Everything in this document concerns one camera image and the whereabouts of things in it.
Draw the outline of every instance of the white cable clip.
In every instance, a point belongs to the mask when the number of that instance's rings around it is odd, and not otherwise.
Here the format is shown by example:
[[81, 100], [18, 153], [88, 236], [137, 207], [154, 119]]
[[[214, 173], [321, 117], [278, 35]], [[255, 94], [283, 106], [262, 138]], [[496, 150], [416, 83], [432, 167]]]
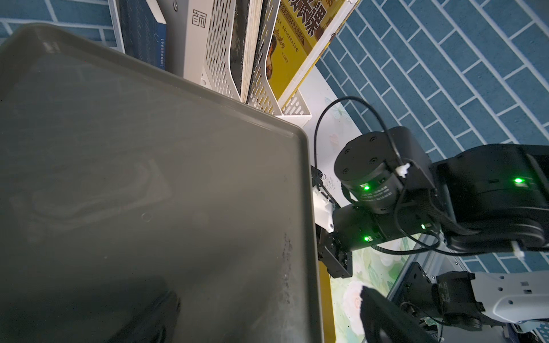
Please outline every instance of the white cable clip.
[[520, 261], [524, 261], [524, 251], [520, 249], [518, 242], [516, 240], [512, 240], [511, 246], [513, 247], [513, 254], [516, 256], [516, 258], [518, 258]]
[[410, 163], [407, 163], [405, 165], [398, 166], [395, 168], [395, 172], [400, 177], [406, 177], [406, 174], [408, 174], [408, 169], [411, 167]]

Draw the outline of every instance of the gray plastic tray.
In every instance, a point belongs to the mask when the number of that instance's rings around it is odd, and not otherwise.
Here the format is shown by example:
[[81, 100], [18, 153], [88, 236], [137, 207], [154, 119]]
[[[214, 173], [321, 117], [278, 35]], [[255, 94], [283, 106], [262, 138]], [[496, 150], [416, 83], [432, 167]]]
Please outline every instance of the gray plastic tray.
[[48, 25], [0, 47], [0, 114], [1, 341], [107, 341], [162, 294], [167, 341], [322, 341], [300, 128]]

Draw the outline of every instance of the yellow book cover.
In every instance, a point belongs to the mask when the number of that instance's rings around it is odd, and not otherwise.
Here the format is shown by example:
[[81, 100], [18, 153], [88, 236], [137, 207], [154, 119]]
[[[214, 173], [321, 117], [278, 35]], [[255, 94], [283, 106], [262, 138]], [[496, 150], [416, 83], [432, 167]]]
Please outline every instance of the yellow book cover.
[[344, 2], [280, 1], [266, 63], [267, 79], [277, 100]]

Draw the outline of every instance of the book spine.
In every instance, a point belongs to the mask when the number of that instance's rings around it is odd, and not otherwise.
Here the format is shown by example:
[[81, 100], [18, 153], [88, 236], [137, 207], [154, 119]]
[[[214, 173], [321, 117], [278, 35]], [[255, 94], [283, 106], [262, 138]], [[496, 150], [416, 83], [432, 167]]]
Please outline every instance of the book spine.
[[155, 55], [155, 65], [166, 70], [166, 24], [156, 23]]

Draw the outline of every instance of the blue tile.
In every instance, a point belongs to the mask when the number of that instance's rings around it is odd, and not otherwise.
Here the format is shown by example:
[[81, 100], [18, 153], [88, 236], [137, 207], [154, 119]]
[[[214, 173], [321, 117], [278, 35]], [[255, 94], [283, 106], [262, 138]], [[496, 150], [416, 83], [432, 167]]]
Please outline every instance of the blue tile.
[[355, 86], [353, 86], [350, 80], [347, 80], [344, 84], [342, 84], [341, 88], [343, 89], [343, 92], [345, 92], [345, 95], [353, 95], [355, 97], [362, 98], [362, 94], [355, 88]]
[[549, 38], [537, 25], [532, 25], [513, 39], [513, 43], [546, 80], [549, 80]]
[[108, 5], [50, 0], [59, 21], [112, 26]]
[[[385, 122], [385, 125], [387, 125], [388, 128], [398, 126], [395, 119], [393, 118], [392, 114], [389, 112], [385, 104], [379, 99], [377, 94], [375, 93], [374, 89], [371, 85], [366, 86], [362, 90], [362, 95], [366, 99], [366, 101], [373, 106], [376, 111], [379, 113], [383, 121]], [[366, 119], [366, 122], [370, 125], [370, 127], [373, 129], [374, 123], [377, 123], [376, 117], [370, 113], [370, 111], [367, 111], [365, 115], [363, 115], [364, 119]]]
[[479, 59], [457, 32], [454, 32], [440, 46], [461, 71], [467, 69]]
[[436, 119], [434, 114], [393, 61], [387, 63], [383, 72], [421, 124], [427, 125]]
[[0, 4], [0, 17], [52, 20], [44, 0], [3, 0]]
[[523, 69], [506, 81], [542, 124], [549, 121], [549, 93], [530, 70]]
[[359, 89], [366, 84], [364, 75], [349, 55], [343, 57], [343, 60], [341, 60], [341, 66], [345, 69], [345, 71], [347, 71], [347, 74]]
[[326, 67], [332, 72], [335, 79], [339, 81], [339, 84], [342, 84], [347, 78], [347, 74], [341, 69], [339, 62], [335, 60], [334, 56], [332, 54], [324, 56], [324, 63], [326, 63]]
[[442, 92], [432, 97], [429, 103], [452, 134], [456, 135], [469, 129], [469, 125]]
[[421, 64], [418, 64], [412, 69], [412, 71], [408, 73], [408, 76], [412, 79], [413, 83], [416, 84], [424, 97], [428, 97], [439, 89], [439, 86], [436, 85], [435, 81], [427, 74]]
[[484, 266], [486, 267], [486, 269], [488, 269], [489, 273], [506, 273], [505, 269], [501, 266], [499, 261], [496, 259], [496, 256], [494, 256], [493, 254], [479, 255], [479, 260], [484, 263]]
[[446, 158], [449, 159], [461, 152], [459, 147], [452, 140], [452, 137], [448, 135], [440, 123], [436, 123], [435, 125], [429, 127], [427, 132], [429, 132], [431, 138], [439, 146], [444, 155], [446, 155]]
[[510, 273], [524, 273], [528, 270], [524, 265], [516, 258], [506, 258], [501, 260], [503, 264], [507, 267]]
[[339, 39], [358, 63], [366, 56], [366, 51], [364, 51], [348, 27], [344, 27], [339, 32]]
[[359, 40], [379, 66], [382, 66], [387, 62], [389, 55], [369, 28], [364, 30], [360, 35]]
[[431, 0], [416, 0], [411, 9], [437, 42], [453, 30], [453, 26]]
[[424, 151], [427, 151], [434, 147], [433, 142], [431, 142], [429, 137], [427, 137], [425, 132], [423, 132], [423, 130], [421, 129], [421, 127], [419, 126], [419, 124], [417, 123], [417, 121], [414, 119], [413, 116], [411, 115], [405, 116], [400, 121], [400, 124], [402, 126], [406, 126], [407, 128], [410, 129], [410, 131], [412, 131], [413, 136], [415, 137], [415, 139], [417, 139], [417, 141], [419, 142], [419, 144], [421, 145]]
[[319, 59], [318, 62], [316, 63], [316, 69], [318, 69], [318, 71], [320, 72], [320, 74], [322, 74], [324, 79], [330, 76], [330, 71], [328, 70], [328, 68], [326, 68], [326, 64], [324, 64], [322, 59]]
[[482, 265], [478, 261], [465, 262], [465, 264], [467, 265], [467, 267], [469, 267], [469, 270], [472, 273], [485, 272], [484, 268], [482, 267]]
[[338, 59], [338, 61], [345, 55], [346, 51], [345, 48], [341, 45], [341, 42], [339, 42], [339, 39], [334, 37], [332, 41], [330, 42], [330, 45], [328, 45], [328, 48], [332, 51], [335, 58]]
[[473, 131], [467, 132], [457, 140], [465, 150], [482, 145], [482, 142]]
[[105, 33], [105, 40], [107, 42], [116, 41], [116, 37], [114, 36], [114, 30], [103, 30], [103, 33]]
[[500, 75], [522, 65], [510, 47], [468, 1], [450, 0], [444, 9]]
[[513, 98], [498, 82], [494, 74], [486, 68], [484, 63], [477, 64], [465, 74], [465, 77], [495, 113], [499, 113], [515, 104]]
[[9, 37], [9, 33], [4, 29], [4, 25], [0, 25], [0, 38], [8, 38], [8, 37]]
[[400, 118], [408, 113], [408, 110], [392, 89], [383, 96], [383, 99], [397, 118]]
[[524, 0], [524, 2], [534, 10], [545, 24], [549, 25], [549, 2], [547, 0]]
[[366, 27], [366, 22], [364, 22], [357, 11], [353, 11], [351, 13], [349, 18], [347, 18], [346, 23], [357, 36], [364, 29], [364, 27]]
[[410, 38], [419, 28], [399, 0], [387, 0], [383, 5], [383, 10], [405, 39]]
[[418, 33], [410, 44], [457, 104], [473, 96], [467, 85], [423, 32]]
[[494, 118], [477, 99], [461, 107], [463, 113], [471, 120], [488, 144], [501, 143], [508, 140], [507, 134], [499, 127]]
[[389, 28], [389, 23], [372, 3], [372, 0], [362, 0], [358, 5], [358, 10], [379, 37]]
[[383, 37], [383, 43], [398, 63], [404, 70], [408, 70], [417, 62], [417, 59], [413, 56], [412, 52], [400, 39], [395, 30], [389, 31], [385, 37]]
[[527, 251], [525, 254], [525, 262], [533, 272], [549, 271], [549, 265], [540, 252]]
[[515, 0], [491, 0], [484, 10], [508, 36], [524, 27], [532, 20]]
[[70, 31], [74, 33], [75, 35], [79, 35], [82, 37], [86, 37], [89, 40], [92, 41], [100, 41], [101, 35], [99, 34], [99, 30], [97, 29], [84, 29], [82, 27], [63, 27], [63, 30]]
[[541, 134], [540, 130], [520, 107], [502, 114], [500, 119], [520, 144], [547, 144], [545, 136]]
[[345, 93], [343, 93], [343, 91], [341, 90], [338, 83], [334, 80], [333, 77], [331, 76], [328, 77], [326, 79], [326, 82], [328, 82], [328, 84], [330, 85], [330, 88], [334, 91], [336, 97], [341, 98], [345, 96]]
[[366, 126], [366, 124], [364, 123], [362, 118], [360, 117], [360, 114], [358, 114], [358, 112], [356, 111], [356, 109], [353, 107], [353, 105], [351, 103], [349, 103], [345, 107], [345, 110], [347, 111], [347, 113], [351, 117], [352, 121], [355, 123], [356, 127], [358, 127], [358, 129], [360, 130], [360, 132], [362, 134], [370, 132], [370, 130], [368, 130], [368, 127]]
[[438, 162], [438, 161], [442, 161], [444, 159], [444, 157], [440, 154], [440, 152], [438, 150], [433, 150], [427, 155], [429, 155], [429, 158], [431, 159], [431, 162], [433, 162], [433, 163]]
[[389, 88], [389, 84], [385, 80], [385, 77], [376, 68], [370, 57], [366, 58], [361, 64], [360, 68], [364, 71], [364, 74], [368, 77], [370, 82], [377, 89], [379, 94], [382, 94]]

